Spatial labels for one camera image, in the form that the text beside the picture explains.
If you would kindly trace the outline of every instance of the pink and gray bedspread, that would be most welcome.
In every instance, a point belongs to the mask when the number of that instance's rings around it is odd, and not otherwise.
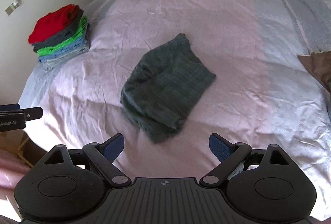
[[[26,132],[42,148],[81,148],[120,132],[114,164],[134,177],[196,177],[219,164],[213,132],[253,148],[276,143],[315,185],[312,216],[331,216],[329,94],[298,54],[330,50],[331,0],[94,0],[90,51],[46,71],[38,64],[19,100],[44,116]],[[120,92],[141,57],[185,33],[215,82],[182,131],[153,144],[125,116]]]

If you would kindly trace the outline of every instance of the crosshair logo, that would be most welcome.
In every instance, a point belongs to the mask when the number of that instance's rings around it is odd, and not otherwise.
[[[167,186],[167,185],[169,185],[171,183],[169,181],[167,181],[167,180],[164,180],[164,181],[161,182],[161,184]]]

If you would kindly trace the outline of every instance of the brown garment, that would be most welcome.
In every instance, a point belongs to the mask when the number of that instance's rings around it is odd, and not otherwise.
[[[331,51],[297,56],[306,70],[330,92]]]

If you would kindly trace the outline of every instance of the bright green garment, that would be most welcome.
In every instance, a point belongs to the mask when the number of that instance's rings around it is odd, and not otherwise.
[[[71,44],[72,42],[80,38],[80,36],[84,34],[84,29],[86,24],[87,24],[87,17],[82,16],[81,19],[79,20],[78,29],[72,37],[68,38],[67,40],[63,41],[62,43],[56,46],[48,46],[38,49],[37,51],[38,56],[46,56],[52,54],[53,52],[59,50],[60,48],[63,48],[66,45]]]

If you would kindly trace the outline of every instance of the triangular cutout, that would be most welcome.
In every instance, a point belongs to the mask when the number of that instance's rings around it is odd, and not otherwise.
[[[274,150],[272,152],[270,163],[279,164],[279,165],[289,165],[289,163],[286,161],[286,159],[284,159],[284,157],[280,154],[278,150]]]
[[[60,150],[57,150],[53,153],[52,156],[45,162],[45,164],[56,164],[56,163],[63,163],[63,157]]]

